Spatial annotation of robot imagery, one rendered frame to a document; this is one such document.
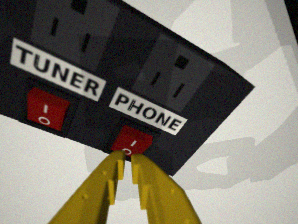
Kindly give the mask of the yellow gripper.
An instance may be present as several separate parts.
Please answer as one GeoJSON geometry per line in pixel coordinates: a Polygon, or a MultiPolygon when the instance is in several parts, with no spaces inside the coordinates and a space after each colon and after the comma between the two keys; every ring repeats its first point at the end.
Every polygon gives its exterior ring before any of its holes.
{"type": "MultiPolygon", "coordinates": [[[[106,224],[118,180],[123,180],[125,158],[124,150],[110,153],[48,224],[106,224]]],[[[131,170],[148,224],[202,224],[186,192],[150,158],[132,154],[131,170]]]]}

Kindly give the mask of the black power strip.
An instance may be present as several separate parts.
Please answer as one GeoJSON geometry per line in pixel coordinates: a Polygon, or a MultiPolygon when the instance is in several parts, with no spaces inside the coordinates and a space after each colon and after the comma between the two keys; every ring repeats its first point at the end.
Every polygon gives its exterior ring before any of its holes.
{"type": "Polygon", "coordinates": [[[123,0],[0,0],[0,114],[169,176],[254,88],[123,0]]]}

